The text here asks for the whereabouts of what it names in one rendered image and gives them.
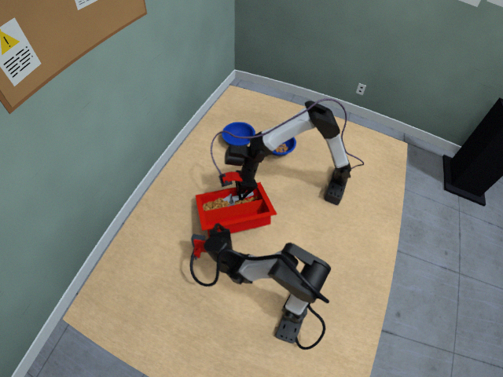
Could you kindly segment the red box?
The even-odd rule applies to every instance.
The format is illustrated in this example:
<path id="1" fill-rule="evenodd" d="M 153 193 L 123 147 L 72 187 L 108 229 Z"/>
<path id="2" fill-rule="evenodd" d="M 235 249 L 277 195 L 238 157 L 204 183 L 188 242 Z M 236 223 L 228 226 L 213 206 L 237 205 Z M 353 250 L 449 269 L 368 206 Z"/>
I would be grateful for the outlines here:
<path id="1" fill-rule="evenodd" d="M 218 198 L 224 199 L 229 194 L 237 196 L 237 188 L 227 188 L 195 195 L 202 231 L 207 230 L 208 237 L 210 238 L 209 231 L 214 228 L 215 223 L 220 223 L 222 226 L 229 229 L 230 233 L 271 225 L 271 216 L 277 213 L 261 182 L 258 182 L 257 185 L 257 189 L 253 191 L 254 195 L 247 197 L 251 199 L 258 196 L 258 199 L 255 199 L 255 201 L 252 200 L 248 203 L 241 203 L 214 210 L 204 211 L 203 205 L 209 201 L 214 202 Z M 245 199 L 247 200 L 247 198 Z"/>

